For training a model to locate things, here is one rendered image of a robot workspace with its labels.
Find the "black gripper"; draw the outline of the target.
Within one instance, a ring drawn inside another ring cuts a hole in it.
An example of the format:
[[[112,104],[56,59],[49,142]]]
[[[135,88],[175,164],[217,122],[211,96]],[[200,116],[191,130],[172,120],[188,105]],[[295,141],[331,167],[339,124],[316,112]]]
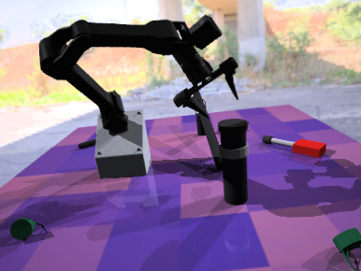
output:
[[[207,111],[197,102],[195,96],[192,97],[192,94],[196,93],[221,75],[225,75],[227,83],[229,84],[233,94],[238,99],[238,92],[236,89],[235,81],[233,79],[233,75],[236,73],[235,69],[238,67],[237,62],[233,57],[229,57],[223,63],[221,63],[219,67],[220,68],[215,72],[210,72],[209,68],[207,67],[199,53],[188,62],[183,64],[181,66],[182,71],[187,75],[187,77],[194,86],[190,89],[185,88],[184,90],[179,92],[173,98],[174,104],[177,107],[180,107],[182,105],[183,107],[189,107],[202,114],[206,118],[209,118],[209,114],[207,113]],[[198,86],[197,84],[201,81],[202,84]]]

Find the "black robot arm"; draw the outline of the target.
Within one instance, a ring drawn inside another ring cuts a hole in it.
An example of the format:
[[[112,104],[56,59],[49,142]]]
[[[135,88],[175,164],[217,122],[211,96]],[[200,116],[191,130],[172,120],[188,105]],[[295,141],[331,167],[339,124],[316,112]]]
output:
[[[221,35],[216,22],[207,15],[190,28],[185,21],[171,20],[135,25],[77,20],[39,41],[39,67],[57,81],[68,81],[98,105],[103,128],[114,135],[128,130],[121,95],[116,90],[106,92],[78,66],[84,51],[90,47],[143,48],[162,56],[172,55],[182,66],[198,54],[194,46],[203,50]]]

